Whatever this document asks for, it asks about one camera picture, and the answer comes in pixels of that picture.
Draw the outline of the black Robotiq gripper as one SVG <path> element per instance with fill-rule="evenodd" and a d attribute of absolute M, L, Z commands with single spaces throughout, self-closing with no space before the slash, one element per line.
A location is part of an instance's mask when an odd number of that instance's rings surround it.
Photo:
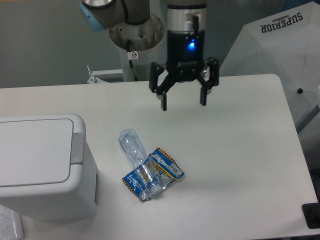
<path fill-rule="evenodd" d="M 207 95 L 212 87 L 219 85 L 219 61 L 209 57 L 204 63 L 205 31 L 167 32 L 166 69 L 157 62 L 150 65 L 149 89 L 161 100 L 161 108 L 167 110 L 167 92 L 174 84 L 197 79 L 200 84 L 200 104 L 207 105 Z M 201 75 L 204 66 L 209 68 L 208 80 Z M 167 70 L 168 74 L 158 85 L 159 76 Z"/>

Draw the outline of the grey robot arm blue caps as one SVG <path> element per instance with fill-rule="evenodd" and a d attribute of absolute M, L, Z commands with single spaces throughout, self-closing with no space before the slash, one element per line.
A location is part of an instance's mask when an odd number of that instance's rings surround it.
<path fill-rule="evenodd" d="M 207 2 L 169 0 L 167 22 L 148 0 L 83 0 L 80 11 L 95 31 L 108 30 L 119 48 L 123 79 L 147 81 L 167 109 L 167 92 L 176 83 L 199 81 L 200 103 L 219 84 L 219 62 L 204 59 Z"/>

